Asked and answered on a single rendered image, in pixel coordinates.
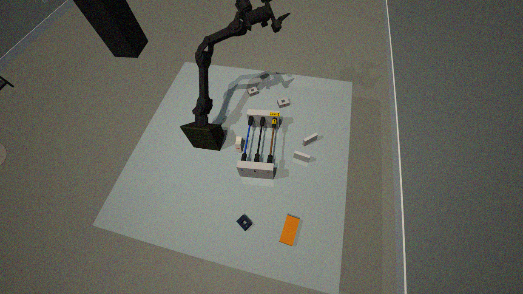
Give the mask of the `orange rectangular block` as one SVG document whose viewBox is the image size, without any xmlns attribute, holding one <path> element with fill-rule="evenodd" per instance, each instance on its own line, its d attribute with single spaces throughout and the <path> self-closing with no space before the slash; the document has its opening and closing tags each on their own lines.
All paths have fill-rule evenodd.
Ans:
<svg viewBox="0 0 523 294">
<path fill-rule="evenodd" d="M 281 234 L 280 242 L 293 246 L 294 237 L 298 227 L 300 219 L 294 218 L 293 216 L 287 215 L 286 222 Z"/>
</svg>

